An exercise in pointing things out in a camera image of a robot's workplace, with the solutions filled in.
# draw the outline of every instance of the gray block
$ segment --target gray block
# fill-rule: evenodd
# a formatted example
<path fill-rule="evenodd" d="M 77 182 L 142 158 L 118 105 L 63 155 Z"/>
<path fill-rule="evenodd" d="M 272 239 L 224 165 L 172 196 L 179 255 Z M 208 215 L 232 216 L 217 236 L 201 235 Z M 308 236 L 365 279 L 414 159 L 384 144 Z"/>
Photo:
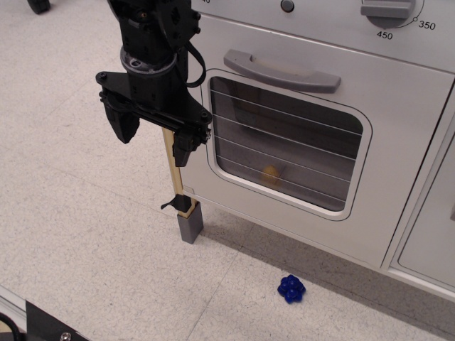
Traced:
<path fill-rule="evenodd" d="M 202 220 L 202 210 L 200 209 L 200 203 L 196 205 L 196 208 L 188 217 L 188 219 L 177 215 L 178 226 L 180 227 L 180 233 L 182 240 L 189 244 L 194 243 L 202 229 L 204 223 Z"/>

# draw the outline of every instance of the dial number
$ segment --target dial number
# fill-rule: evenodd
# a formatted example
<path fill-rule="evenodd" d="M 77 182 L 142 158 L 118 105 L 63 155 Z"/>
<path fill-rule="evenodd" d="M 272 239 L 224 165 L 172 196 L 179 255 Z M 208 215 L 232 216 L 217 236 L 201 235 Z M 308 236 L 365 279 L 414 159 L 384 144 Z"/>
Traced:
<path fill-rule="evenodd" d="M 430 23 L 429 21 L 420 21 L 419 22 L 419 27 L 420 28 L 425 28 L 426 30 L 432 30 L 434 31 L 434 29 L 436 28 L 436 24 L 435 23 Z"/>
<path fill-rule="evenodd" d="M 382 39 L 388 39 L 388 40 L 392 40 L 392 38 L 393 38 L 393 34 L 385 32 L 385 31 L 380 31 L 377 34 L 377 36 L 382 38 Z"/>

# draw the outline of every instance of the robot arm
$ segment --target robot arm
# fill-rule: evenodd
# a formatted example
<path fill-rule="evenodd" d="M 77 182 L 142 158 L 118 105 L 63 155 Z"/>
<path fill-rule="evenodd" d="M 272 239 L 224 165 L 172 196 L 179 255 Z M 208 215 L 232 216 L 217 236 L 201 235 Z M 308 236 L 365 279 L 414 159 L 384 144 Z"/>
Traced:
<path fill-rule="evenodd" d="M 189 94 L 205 79 L 202 56 L 190 39 L 200 32 L 200 14 L 188 0 L 108 0 L 122 32 L 120 59 L 127 73 L 100 72 L 101 101 L 117 137 L 134 137 L 139 119 L 174 132 L 173 154 L 184 167 L 192 151 L 210 138 L 212 115 Z M 187 83 L 188 52 L 203 67 Z"/>

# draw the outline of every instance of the blue grape toy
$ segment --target blue grape toy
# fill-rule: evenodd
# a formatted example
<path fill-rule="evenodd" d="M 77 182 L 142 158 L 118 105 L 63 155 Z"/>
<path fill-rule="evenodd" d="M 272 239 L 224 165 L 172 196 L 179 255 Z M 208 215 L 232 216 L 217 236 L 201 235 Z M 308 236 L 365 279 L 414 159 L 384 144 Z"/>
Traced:
<path fill-rule="evenodd" d="M 306 291 L 305 286 L 294 275 L 282 278 L 282 283 L 278 287 L 278 292 L 284 297 L 288 304 L 292 302 L 301 302 Z"/>

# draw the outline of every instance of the wooden stick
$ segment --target wooden stick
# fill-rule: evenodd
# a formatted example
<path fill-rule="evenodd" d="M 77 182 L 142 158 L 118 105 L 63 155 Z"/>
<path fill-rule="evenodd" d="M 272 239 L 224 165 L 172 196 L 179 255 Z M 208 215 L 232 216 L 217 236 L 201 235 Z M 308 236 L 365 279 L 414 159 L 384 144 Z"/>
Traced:
<path fill-rule="evenodd" d="M 171 171 L 171 178 L 173 184 L 173 191 L 175 194 L 183 195 L 183 183 L 182 177 L 180 174 L 180 168 L 176 167 L 176 159 L 173 157 L 172 153 L 172 145 L 174 142 L 173 132 L 163 128 L 163 137 L 164 137 L 164 145 L 166 146 L 166 152 L 168 154 L 168 162 L 169 162 L 169 170 Z M 188 219 L 191 213 L 194 211 L 194 208 L 198 204 L 196 199 L 191 198 L 191 208 L 187 212 L 178 211 L 178 215 Z"/>

